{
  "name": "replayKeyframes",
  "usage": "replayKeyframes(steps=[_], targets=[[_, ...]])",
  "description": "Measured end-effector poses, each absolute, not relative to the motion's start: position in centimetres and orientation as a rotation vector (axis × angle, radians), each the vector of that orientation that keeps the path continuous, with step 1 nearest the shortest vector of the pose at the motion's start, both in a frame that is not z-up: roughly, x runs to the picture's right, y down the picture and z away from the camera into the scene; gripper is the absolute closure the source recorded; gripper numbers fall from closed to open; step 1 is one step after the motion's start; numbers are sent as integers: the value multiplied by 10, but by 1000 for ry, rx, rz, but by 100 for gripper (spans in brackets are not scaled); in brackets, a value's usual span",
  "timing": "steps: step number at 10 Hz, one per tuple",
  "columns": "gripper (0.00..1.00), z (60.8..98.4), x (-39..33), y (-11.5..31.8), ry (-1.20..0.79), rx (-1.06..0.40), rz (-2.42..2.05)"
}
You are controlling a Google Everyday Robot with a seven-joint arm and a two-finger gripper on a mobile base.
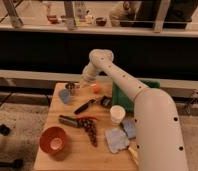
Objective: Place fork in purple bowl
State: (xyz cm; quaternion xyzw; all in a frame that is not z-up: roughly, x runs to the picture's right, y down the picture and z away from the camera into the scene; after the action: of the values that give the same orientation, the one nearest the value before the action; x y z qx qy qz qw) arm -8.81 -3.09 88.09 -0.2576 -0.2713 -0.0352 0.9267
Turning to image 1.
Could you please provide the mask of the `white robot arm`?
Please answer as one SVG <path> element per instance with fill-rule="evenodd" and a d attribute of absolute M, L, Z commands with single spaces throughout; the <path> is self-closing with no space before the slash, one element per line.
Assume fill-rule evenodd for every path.
<path fill-rule="evenodd" d="M 134 103 L 139 171 L 189 171 L 178 111 L 172 97 L 150 88 L 113 63 L 111 50 L 94 49 L 82 72 L 91 83 L 106 73 Z"/>

